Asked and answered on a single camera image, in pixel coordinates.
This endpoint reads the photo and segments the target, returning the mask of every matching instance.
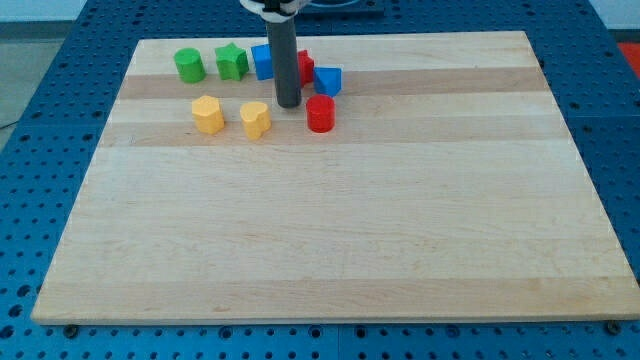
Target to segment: wooden board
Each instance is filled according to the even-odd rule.
[[[229,39],[138,44],[33,318],[44,324],[623,319],[640,291],[522,32],[299,38],[344,70],[337,125]],[[248,48],[264,39],[233,39]],[[209,76],[177,80],[201,49]],[[304,96],[313,93],[304,89]],[[191,100],[227,125],[196,131]],[[272,107],[248,141],[242,103]]]

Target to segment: blue cube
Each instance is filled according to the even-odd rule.
[[[251,47],[253,62],[256,65],[258,80],[273,79],[273,65],[271,64],[271,49],[269,44]]]
[[[331,97],[338,95],[342,90],[342,69],[316,67],[313,69],[313,85],[316,93]]]

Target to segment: green block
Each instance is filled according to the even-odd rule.
[[[178,50],[173,56],[180,79],[186,83],[197,83],[207,76],[200,52],[194,48]]]
[[[222,80],[242,80],[244,74],[249,71],[247,52],[229,43],[227,46],[216,48],[216,65]]]

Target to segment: green cylinder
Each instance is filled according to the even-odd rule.
[[[180,79],[186,83],[197,83],[207,76],[200,52],[194,48],[180,49],[173,56]]]

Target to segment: yellow block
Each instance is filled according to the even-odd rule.
[[[224,128],[224,117],[218,98],[204,95],[191,102],[191,112],[198,131],[215,134]]]
[[[259,139],[265,131],[271,128],[269,106],[263,102],[254,101],[242,105],[240,117],[244,132],[251,140]]]

